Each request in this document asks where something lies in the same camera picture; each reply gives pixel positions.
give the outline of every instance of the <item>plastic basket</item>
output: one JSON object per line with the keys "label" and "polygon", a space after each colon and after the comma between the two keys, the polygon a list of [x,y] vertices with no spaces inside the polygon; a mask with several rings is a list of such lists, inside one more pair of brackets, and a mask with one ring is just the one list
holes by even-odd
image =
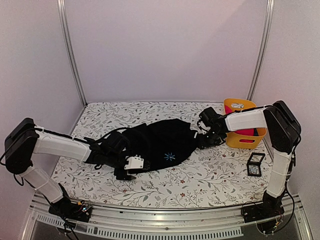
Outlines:
{"label": "plastic basket", "polygon": [[[235,110],[244,110],[254,108],[254,102],[244,99],[237,98],[227,98],[224,100],[224,105],[227,106],[234,112]],[[265,128],[257,128],[258,136],[247,136],[238,134],[236,132],[227,133],[226,144],[231,148],[238,149],[255,149],[264,136],[267,134],[267,130]]]}

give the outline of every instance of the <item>floral tablecloth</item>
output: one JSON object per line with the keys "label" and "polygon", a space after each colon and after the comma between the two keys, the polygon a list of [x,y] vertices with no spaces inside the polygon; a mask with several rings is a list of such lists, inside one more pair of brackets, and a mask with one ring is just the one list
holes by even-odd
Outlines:
{"label": "floral tablecloth", "polygon": [[[196,123],[199,113],[213,107],[223,112],[221,103],[202,102],[103,102],[90,103],[73,136],[97,139],[115,128],[133,127],[165,119]],[[70,197],[96,203],[149,208],[221,207],[260,201],[268,185],[272,160],[263,142],[254,150],[265,153],[262,177],[247,175],[252,150],[230,148],[226,144],[195,150],[182,164],[136,175],[132,181],[116,180],[113,168],[61,157],[53,179]]]}

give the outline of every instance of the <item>pink object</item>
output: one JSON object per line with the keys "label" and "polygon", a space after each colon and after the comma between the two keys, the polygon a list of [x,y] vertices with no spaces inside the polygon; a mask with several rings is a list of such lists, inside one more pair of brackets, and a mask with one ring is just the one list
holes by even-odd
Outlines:
{"label": "pink object", "polygon": [[[231,110],[230,107],[224,105],[224,110],[226,114],[230,114],[233,111]],[[241,135],[245,135],[245,136],[253,136],[255,134],[255,130],[253,128],[251,129],[241,129],[238,131],[235,131],[236,134],[241,134]],[[253,143],[253,140],[246,140],[246,139],[241,139],[240,140],[241,143]]]}

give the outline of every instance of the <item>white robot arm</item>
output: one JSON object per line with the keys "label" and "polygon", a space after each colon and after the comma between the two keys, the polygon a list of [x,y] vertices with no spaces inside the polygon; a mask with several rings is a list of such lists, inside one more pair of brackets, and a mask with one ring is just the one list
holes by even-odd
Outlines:
{"label": "white robot arm", "polygon": [[5,139],[5,167],[42,193],[51,204],[52,214],[58,212],[65,218],[87,222],[90,212],[75,215],[74,210],[79,208],[77,204],[70,201],[61,184],[53,181],[43,169],[34,166],[31,158],[33,154],[50,154],[88,164],[105,164],[114,168],[117,179],[132,180],[134,177],[128,175],[128,170],[148,169],[149,163],[139,156],[133,156],[130,143],[116,130],[98,140],[83,140],[45,130],[36,126],[31,118],[26,118]]}
{"label": "white robot arm", "polygon": [[287,105],[277,101],[273,105],[256,107],[220,115],[212,107],[200,114],[200,122],[210,130],[199,134],[199,148],[224,143],[226,133],[243,129],[268,128],[273,147],[273,167],[261,206],[242,208],[246,222],[277,216],[283,213],[281,199],[287,181],[296,164],[295,149],[301,141],[301,126]]}

